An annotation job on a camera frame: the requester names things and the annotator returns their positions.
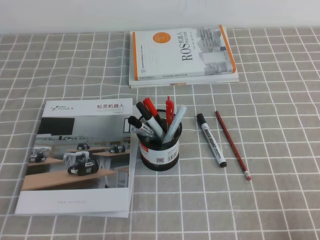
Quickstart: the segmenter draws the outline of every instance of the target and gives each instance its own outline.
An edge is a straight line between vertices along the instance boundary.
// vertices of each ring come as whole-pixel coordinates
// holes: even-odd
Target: book
[[[220,26],[132,32],[136,81],[232,74],[236,64]]]
[[[228,42],[227,32],[224,28],[226,40]],[[131,88],[145,88],[145,87],[161,87],[170,85],[190,85],[190,84],[215,84],[215,83],[235,83],[239,82],[237,69],[234,73],[216,74],[216,75],[203,75],[203,76],[184,76],[184,77],[171,77],[162,79],[135,79],[135,65],[134,65],[134,42],[133,32],[130,38],[130,65],[129,65],[129,85]]]
[[[47,101],[15,214],[128,217],[132,113],[131,98]]]

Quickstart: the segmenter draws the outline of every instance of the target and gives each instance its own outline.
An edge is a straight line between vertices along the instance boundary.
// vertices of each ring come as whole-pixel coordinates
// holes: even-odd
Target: black mesh pen holder
[[[166,110],[157,109],[157,111],[162,125],[167,126]],[[144,117],[140,117],[139,120],[150,127]],[[137,135],[143,164],[154,171],[166,171],[176,165],[179,160],[179,137],[181,133],[182,123],[180,122],[173,139],[164,144],[161,144],[160,141],[150,140],[146,136]]]

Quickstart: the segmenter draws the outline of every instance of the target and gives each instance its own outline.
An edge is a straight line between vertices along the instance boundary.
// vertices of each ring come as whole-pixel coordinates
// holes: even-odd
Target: small robot
[[[88,145],[88,143],[79,143],[76,149],[78,150],[90,149],[90,146]]]
[[[89,174],[95,174],[99,170],[99,164],[97,160],[91,160],[89,158],[88,151],[65,153],[63,155],[63,162],[66,163],[68,160],[71,160],[71,163],[74,163],[72,166],[68,168],[68,174],[84,176]]]
[[[109,152],[112,154],[124,153],[125,151],[125,145],[114,145],[109,149]]]
[[[44,162],[49,153],[51,151],[51,147],[49,146],[35,146],[30,155],[30,163],[41,163]]]

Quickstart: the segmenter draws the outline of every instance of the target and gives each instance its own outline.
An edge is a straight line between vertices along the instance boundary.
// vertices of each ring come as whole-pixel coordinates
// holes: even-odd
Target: black marker
[[[144,130],[152,135],[154,134],[154,131],[150,127],[139,121],[135,116],[130,116],[128,118],[128,123],[136,127],[137,129]]]
[[[202,113],[199,113],[196,116],[196,119],[197,119],[198,123],[200,124],[202,130],[204,131],[204,135],[206,136],[206,139],[209,142],[209,145],[213,151],[213,154],[214,154],[219,166],[221,168],[226,167],[227,162],[226,162],[224,156],[222,155],[222,152],[221,152],[220,148],[218,147],[218,144],[217,144],[214,136],[212,135],[212,133],[210,131],[210,128],[205,120],[204,115]]]
[[[144,104],[142,102],[138,102],[136,104],[136,108],[140,111],[141,115],[144,117],[144,119],[148,122],[150,127],[155,131],[155,133],[158,135],[158,137],[163,141],[166,134],[162,127],[157,123],[155,118],[151,115],[151,113],[146,109]]]

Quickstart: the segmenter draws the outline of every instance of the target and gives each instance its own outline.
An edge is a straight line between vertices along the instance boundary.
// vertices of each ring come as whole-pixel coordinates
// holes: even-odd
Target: red pencil
[[[216,114],[216,117],[217,117],[217,119],[218,119],[218,121],[219,121],[219,123],[220,123],[220,125],[221,125],[221,127],[223,129],[223,131],[224,131],[224,134],[225,134],[226,138],[228,139],[228,141],[229,141],[229,143],[231,145],[233,153],[236,156],[236,159],[238,160],[238,163],[239,163],[239,165],[240,165],[240,167],[241,167],[246,179],[248,181],[250,181],[251,180],[251,176],[250,176],[250,174],[249,174],[249,172],[248,172],[248,170],[246,168],[246,165],[244,164],[244,162],[241,159],[241,156],[240,156],[240,154],[239,154],[239,152],[238,152],[238,150],[236,148],[236,145],[234,144],[234,141],[232,141],[232,139],[231,139],[231,136],[230,136],[230,134],[229,134],[229,132],[228,132],[228,130],[226,128],[226,125],[224,124],[224,121],[222,120],[222,118],[221,118],[221,116],[220,116],[218,111],[215,111],[215,114]]]

